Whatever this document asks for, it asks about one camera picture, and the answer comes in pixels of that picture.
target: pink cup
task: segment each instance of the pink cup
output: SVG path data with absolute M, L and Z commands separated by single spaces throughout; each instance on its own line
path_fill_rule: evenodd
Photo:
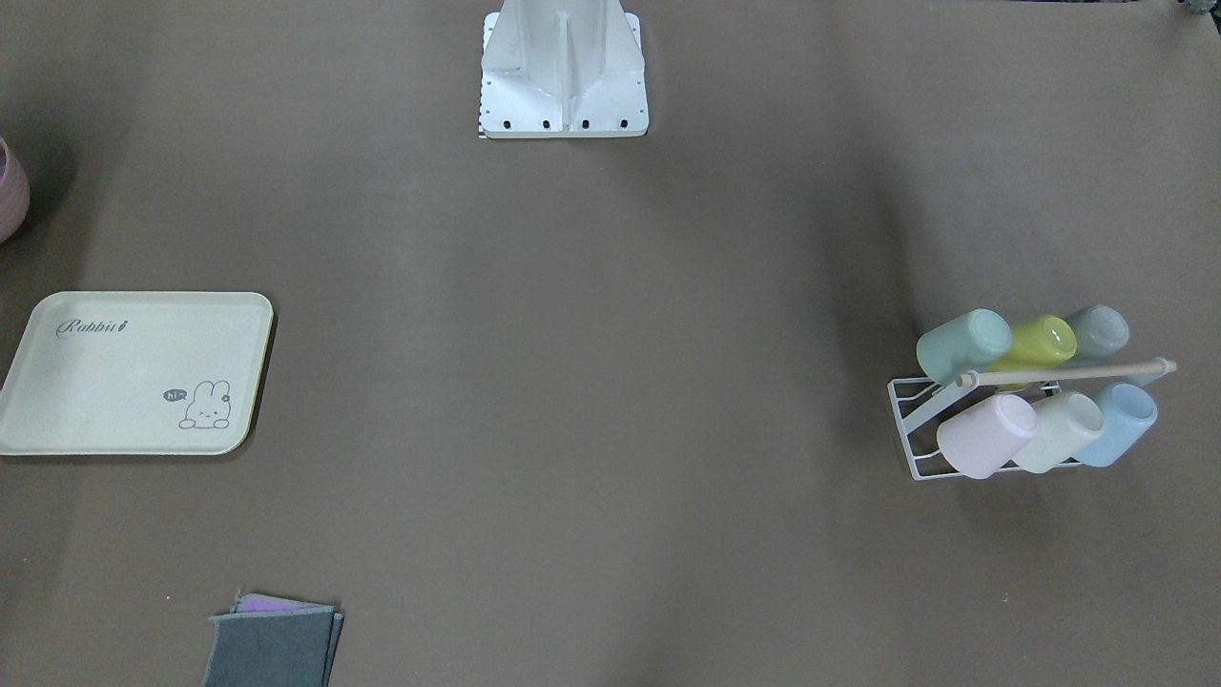
M 985 480 L 1026 448 L 1037 431 L 1038 416 L 1031 404 L 998 394 L 941 423 L 937 445 L 954 470 Z
M 26 170 L 0 138 L 0 242 L 7 239 L 29 210 L 29 181 Z

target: tray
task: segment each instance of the tray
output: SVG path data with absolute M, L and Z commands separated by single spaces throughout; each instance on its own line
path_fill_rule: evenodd
M 245 439 L 271 333 L 259 293 L 63 290 L 0 389 L 0 455 L 206 455 Z

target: light blue cup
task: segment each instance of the light blue cup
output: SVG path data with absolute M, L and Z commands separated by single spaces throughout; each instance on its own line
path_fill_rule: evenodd
M 1120 459 L 1158 422 L 1158 404 L 1144 389 L 1117 382 L 1092 397 L 1106 419 L 1103 437 L 1076 455 L 1078 462 L 1106 467 Z
M 946 387 L 965 372 L 993 365 L 1012 345 L 1013 332 L 1005 317 L 980 308 L 921 336 L 916 360 L 929 379 Z
M 1077 334 L 1077 355 L 1065 367 L 1100 366 L 1128 343 L 1128 322 L 1115 308 L 1090 305 L 1065 317 Z

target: rack handle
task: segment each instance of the rack handle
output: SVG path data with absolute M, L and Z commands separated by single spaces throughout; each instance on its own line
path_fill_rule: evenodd
M 1085 369 L 1026 370 L 1016 372 L 967 372 L 957 378 L 958 387 L 1001 387 L 1005 384 L 1034 384 L 1037 382 L 1067 379 L 1098 379 L 1103 377 L 1151 376 L 1153 379 L 1178 370 L 1175 361 L 1154 359 L 1147 364 L 1125 366 L 1094 366 Z

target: cartoon rabbit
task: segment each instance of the cartoon rabbit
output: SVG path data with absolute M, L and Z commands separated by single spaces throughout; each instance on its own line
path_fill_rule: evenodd
M 228 382 L 200 382 L 195 387 L 195 397 L 187 406 L 187 419 L 178 423 L 183 430 L 225 430 L 232 411 L 228 398 Z

